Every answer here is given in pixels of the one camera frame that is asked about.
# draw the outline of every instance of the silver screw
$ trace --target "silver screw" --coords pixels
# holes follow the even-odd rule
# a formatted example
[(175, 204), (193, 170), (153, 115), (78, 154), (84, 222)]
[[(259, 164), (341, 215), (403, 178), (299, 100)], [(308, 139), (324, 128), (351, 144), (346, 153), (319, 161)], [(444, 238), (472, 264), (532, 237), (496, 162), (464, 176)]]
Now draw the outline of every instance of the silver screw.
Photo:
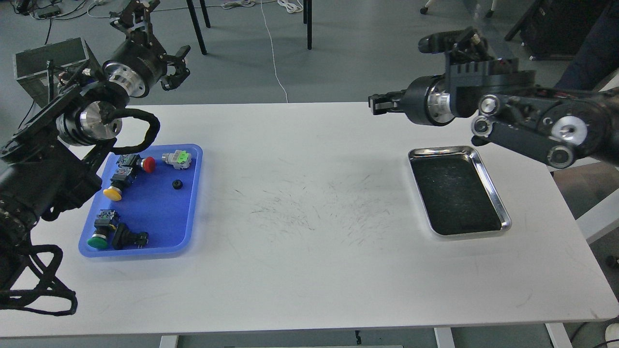
[(491, 115), (498, 108), (498, 101), (495, 97), (486, 97), (479, 103), (479, 108), (483, 113)]

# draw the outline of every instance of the black chair leg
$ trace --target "black chair leg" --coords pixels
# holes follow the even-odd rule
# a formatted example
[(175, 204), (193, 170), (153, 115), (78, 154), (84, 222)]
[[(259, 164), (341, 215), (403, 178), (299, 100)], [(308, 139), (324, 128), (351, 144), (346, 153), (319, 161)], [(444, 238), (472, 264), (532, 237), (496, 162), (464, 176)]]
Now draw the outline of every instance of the black chair leg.
[(200, 30), (200, 23), (197, 22), (196, 8), (193, 6), (193, 0), (187, 0), (187, 8), (189, 9), (189, 15), (191, 16), (191, 22), (194, 25), (194, 30), (196, 31), (196, 38), (198, 45), (200, 45), (200, 52), (202, 52), (203, 55), (206, 55), (206, 46), (204, 46), (204, 38), (202, 37), (202, 30)]
[(204, 23), (206, 23), (207, 28), (210, 28), (209, 13), (206, 11), (206, 3), (204, 3), (204, 0), (200, 0), (200, 6), (202, 7), (202, 16), (204, 17)]
[(306, 4), (305, 9), (307, 10), (307, 13), (305, 12), (305, 10), (303, 11), (303, 13), (306, 13), (308, 22), (308, 50), (311, 50), (311, 0), (304, 1)]

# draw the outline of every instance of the white cable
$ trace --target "white cable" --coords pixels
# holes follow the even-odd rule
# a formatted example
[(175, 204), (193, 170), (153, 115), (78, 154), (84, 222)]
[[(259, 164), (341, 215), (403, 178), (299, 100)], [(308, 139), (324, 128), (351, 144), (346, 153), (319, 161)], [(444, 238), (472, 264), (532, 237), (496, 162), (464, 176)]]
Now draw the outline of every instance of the white cable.
[(267, 17), (264, 15), (264, 9), (262, 8), (262, 3), (260, 2), (260, 11), (262, 11), (262, 18), (264, 18), (264, 26), (267, 28), (267, 33), (269, 33), (269, 39), (271, 40), (271, 54), (273, 55), (273, 70), (275, 71), (275, 78), (277, 79), (277, 83), (279, 87), (284, 90), (284, 95), (286, 96), (286, 103), (288, 103), (288, 92), (282, 86), (282, 83), (279, 81), (279, 77), (277, 77), (277, 67), (275, 66), (275, 49), (273, 48), (273, 37), (271, 36), (271, 31), (269, 30), (269, 26), (267, 25)]
[(295, 12), (302, 12), (303, 5), (301, 5), (301, 1), (297, 0), (297, 4), (291, 4), (288, 0), (277, 0), (277, 4), (286, 8), (286, 11), (290, 14)]
[(256, 4), (254, 0), (236, 0), (236, 1), (226, 1), (222, 4), (222, 8), (229, 10), (235, 7), (252, 7)]

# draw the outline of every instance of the black nut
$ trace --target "black nut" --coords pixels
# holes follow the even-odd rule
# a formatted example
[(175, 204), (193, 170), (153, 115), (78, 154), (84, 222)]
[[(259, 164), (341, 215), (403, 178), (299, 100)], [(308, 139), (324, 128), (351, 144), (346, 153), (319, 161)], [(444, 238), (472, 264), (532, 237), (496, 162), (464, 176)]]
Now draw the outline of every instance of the black nut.
[(176, 180), (172, 181), (172, 187), (174, 189), (180, 189), (181, 187), (183, 187), (183, 182), (180, 181), (179, 179), (176, 179)]

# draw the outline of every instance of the metal box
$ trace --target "metal box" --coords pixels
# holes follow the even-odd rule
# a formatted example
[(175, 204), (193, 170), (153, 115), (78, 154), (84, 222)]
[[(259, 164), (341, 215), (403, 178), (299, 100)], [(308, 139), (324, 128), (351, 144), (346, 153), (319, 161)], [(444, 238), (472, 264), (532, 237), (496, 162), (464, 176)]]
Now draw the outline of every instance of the metal box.
[[(74, 67), (84, 61), (90, 61), (90, 68), (100, 69), (90, 47), (81, 38), (70, 38), (59, 43), (16, 53), (13, 55), (15, 80), (39, 107), (48, 104), (47, 61), (51, 59), (55, 66)], [(54, 75), (54, 84), (56, 85), (58, 83), (58, 72)], [(57, 94), (57, 86), (54, 86), (54, 95)]]

